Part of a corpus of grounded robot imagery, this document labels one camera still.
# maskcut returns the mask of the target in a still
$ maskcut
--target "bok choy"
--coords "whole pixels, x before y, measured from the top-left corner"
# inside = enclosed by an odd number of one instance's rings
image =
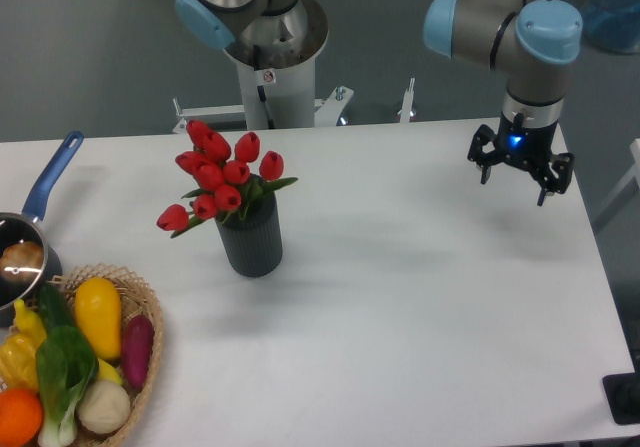
[[[41,447],[66,447],[78,433],[74,413],[98,370],[89,342],[77,327],[61,325],[49,332],[36,353],[44,424]]]

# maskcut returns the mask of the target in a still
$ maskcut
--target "orange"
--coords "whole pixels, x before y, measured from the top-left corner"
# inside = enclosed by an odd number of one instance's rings
[[[29,442],[42,425],[42,404],[27,389],[0,392],[0,446],[19,447]]]

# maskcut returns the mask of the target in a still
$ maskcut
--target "red tulip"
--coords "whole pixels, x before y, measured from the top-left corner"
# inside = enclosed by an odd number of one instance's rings
[[[227,162],[227,165],[222,169],[222,173],[225,180],[230,184],[244,184],[249,180],[249,175],[251,175],[249,166],[239,160]]]
[[[204,139],[212,132],[211,128],[201,120],[190,120],[187,123],[187,133],[191,142],[198,149],[204,149]]]
[[[284,160],[280,154],[269,151],[260,163],[260,175],[264,180],[279,179],[284,172]]]
[[[204,139],[204,155],[210,161],[221,164],[231,157],[231,147],[224,137],[212,130]]]
[[[193,173],[193,176],[200,184],[200,187],[211,192],[214,192],[221,184],[224,184],[222,169],[215,164],[201,165]]]
[[[189,225],[187,210],[178,204],[173,204],[158,218],[156,225],[162,230],[182,230]]]
[[[218,207],[212,195],[202,194],[193,201],[193,213],[202,220],[209,220],[218,215]]]
[[[205,164],[208,164],[209,160],[200,152],[194,152],[192,150],[184,152],[176,157],[176,164],[180,166],[187,174],[193,175],[193,173]]]
[[[227,184],[222,184],[216,189],[215,199],[218,208],[227,212],[235,212],[242,204],[242,197],[238,189]]]
[[[236,160],[255,162],[260,154],[260,138],[255,132],[248,132],[240,137],[235,147]]]

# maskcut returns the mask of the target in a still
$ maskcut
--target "black vase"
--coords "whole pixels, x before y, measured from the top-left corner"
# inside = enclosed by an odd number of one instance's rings
[[[272,192],[245,220],[237,215],[216,221],[231,267],[245,277],[262,277],[282,260],[278,205]]]

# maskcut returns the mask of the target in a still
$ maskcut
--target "saucepan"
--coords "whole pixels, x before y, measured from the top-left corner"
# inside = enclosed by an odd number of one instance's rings
[[[16,300],[30,297],[42,283],[62,275],[60,258],[39,223],[51,189],[83,140],[77,131],[67,135],[31,188],[22,214],[0,212],[0,327],[13,323]]]

